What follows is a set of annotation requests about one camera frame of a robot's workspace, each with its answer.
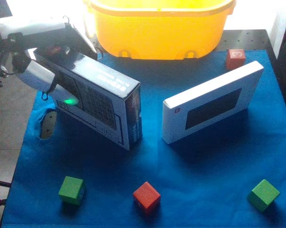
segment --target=robotic hand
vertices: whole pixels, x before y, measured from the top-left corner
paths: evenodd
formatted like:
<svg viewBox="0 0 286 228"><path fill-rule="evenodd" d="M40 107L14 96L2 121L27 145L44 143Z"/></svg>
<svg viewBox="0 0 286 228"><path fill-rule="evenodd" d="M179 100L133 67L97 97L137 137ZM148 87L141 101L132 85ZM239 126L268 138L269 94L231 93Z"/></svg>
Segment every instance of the robotic hand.
<svg viewBox="0 0 286 228"><path fill-rule="evenodd" d="M56 83L55 73L26 55L26 50L38 47L68 46L97 60L97 53L90 40L71 24L54 19L0 19L0 77L16 74L30 87L52 96L68 105L78 99ZM12 54L13 73L4 67L4 56Z"/></svg>

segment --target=red block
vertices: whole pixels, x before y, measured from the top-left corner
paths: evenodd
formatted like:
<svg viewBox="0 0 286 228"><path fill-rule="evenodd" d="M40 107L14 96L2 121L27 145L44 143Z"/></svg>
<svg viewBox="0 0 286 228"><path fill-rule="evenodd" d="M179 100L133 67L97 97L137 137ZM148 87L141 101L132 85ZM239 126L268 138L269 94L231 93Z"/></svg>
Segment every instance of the red block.
<svg viewBox="0 0 286 228"><path fill-rule="evenodd" d="M133 193L133 199L146 214L149 214L160 203L161 195L145 182Z"/></svg>
<svg viewBox="0 0 286 228"><path fill-rule="evenodd" d="M243 49L230 49L227 56L227 69L234 70L243 66L246 61L246 54Z"/></svg>

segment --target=green cube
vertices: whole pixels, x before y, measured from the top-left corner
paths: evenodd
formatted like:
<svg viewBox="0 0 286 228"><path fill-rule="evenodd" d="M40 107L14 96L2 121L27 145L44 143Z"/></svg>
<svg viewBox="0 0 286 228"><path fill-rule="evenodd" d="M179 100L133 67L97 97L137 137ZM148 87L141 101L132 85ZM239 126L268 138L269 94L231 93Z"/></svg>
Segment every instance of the green cube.
<svg viewBox="0 0 286 228"><path fill-rule="evenodd" d="M276 199L280 192L263 179L248 195L248 201L263 212Z"/></svg>
<svg viewBox="0 0 286 228"><path fill-rule="evenodd" d="M84 192L83 180L66 176L58 195L66 203L80 205Z"/></svg>

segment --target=yellow plastic container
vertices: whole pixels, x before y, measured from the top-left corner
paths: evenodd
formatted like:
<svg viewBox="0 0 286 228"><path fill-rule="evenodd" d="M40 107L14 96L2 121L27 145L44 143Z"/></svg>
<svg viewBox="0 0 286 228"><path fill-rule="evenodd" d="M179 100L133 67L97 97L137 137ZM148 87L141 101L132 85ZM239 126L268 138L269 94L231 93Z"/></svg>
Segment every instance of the yellow plastic container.
<svg viewBox="0 0 286 228"><path fill-rule="evenodd" d="M236 0L84 0L98 41L134 59L200 58L219 43Z"/></svg>

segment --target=toy cube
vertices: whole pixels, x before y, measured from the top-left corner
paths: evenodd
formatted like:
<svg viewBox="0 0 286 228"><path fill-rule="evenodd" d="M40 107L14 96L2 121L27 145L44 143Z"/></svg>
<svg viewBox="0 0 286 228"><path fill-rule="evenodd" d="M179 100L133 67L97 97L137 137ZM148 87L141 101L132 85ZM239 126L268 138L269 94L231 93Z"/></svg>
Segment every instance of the toy cube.
<svg viewBox="0 0 286 228"><path fill-rule="evenodd" d="M58 194L64 202L80 205L84 192L83 180L66 176Z"/></svg>
<svg viewBox="0 0 286 228"><path fill-rule="evenodd" d="M145 182L133 193L133 199L146 214L149 214L160 202L161 195L148 182Z"/></svg>
<svg viewBox="0 0 286 228"><path fill-rule="evenodd" d="M227 69L234 70L243 66L246 61L246 55L243 49L230 49L227 55Z"/></svg>
<svg viewBox="0 0 286 228"><path fill-rule="evenodd" d="M263 179L248 195L248 200L258 210L263 212L276 199L280 192Z"/></svg>

